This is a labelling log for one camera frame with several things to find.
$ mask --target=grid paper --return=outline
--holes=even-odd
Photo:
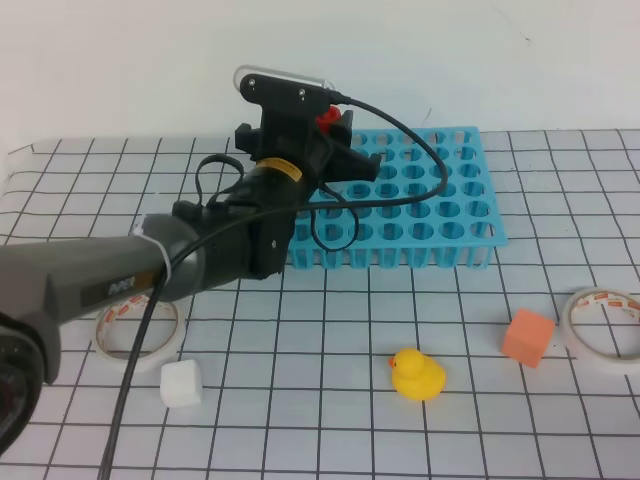
[[[640,294],[640,131],[490,132],[487,161],[510,237],[486,270],[343,267],[233,282],[181,301],[181,358],[204,401],[168,411],[159,372],[137,375],[112,478],[368,480],[640,476],[640,376],[601,376],[551,342],[540,366],[499,353],[521,308],[555,318],[598,285]],[[227,137],[62,139],[15,152],[0,244],[125,235],[194,200]],[[221,166],[205,193],[232,184]],[[0,478],[94,479],[121,376],[93,352],[91,319],[62,329],[62,367]],[[123,322],[126,345],[136,322]],[[150,342],[166,335],[157,320]],[[580,334],[638,351],[640,327],[602,312]],[[387,359],[415,345],[447,370],[425,404],[393,392]]]

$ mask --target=yellow rubber duck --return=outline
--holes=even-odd
[[[447,374],[435,360],[415,348],[405,348],[389,359],[391,383],[396,391],[411,400],[436,397],[447,382]]]

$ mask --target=tape roll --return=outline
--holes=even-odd
[[[573,313],[583,308],[606,305],[619,308],[627,315],[640,320],[640,303],[631,295],[604,288],[588,288],[573,295],[567,301],[560,318],[560,335],[566,347],[578,360],[589,363],[594,369],[612,375],[631,375],[640,372],[640,354],[617,357],[599,352],[580,338],[573,325]]]
[[[96,318],[96,330],[93,337],[96,353],[119,372],[124,372],[128,359],[115,357],[109,353],[105,347],[107,334],[115,325],[118,317],[134,309],[144,309],[147,302],[148,298],[145,296],[132,297],[124,303],[118,303],[107,308]],[[167,314],[175,318],[176,323],[174,329],[162,345],[146,355],[140,355],[136,363],[135,373],[148,372],[171,360],[180,349],[180,345],[184,340],[186,327],[182,311],[173,303],[165,302],[158,302],[156,311],[158,309],[164,310]]]

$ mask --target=orange cube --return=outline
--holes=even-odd
[[[554,327],[553,320],[521,308],[504,336],[502,353],[536,368],[551,341]]]

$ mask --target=white cube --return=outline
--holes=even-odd
[[[202,374],[195,360],[182,360],[162,366],[160,397],[168,408],[202,402]]]

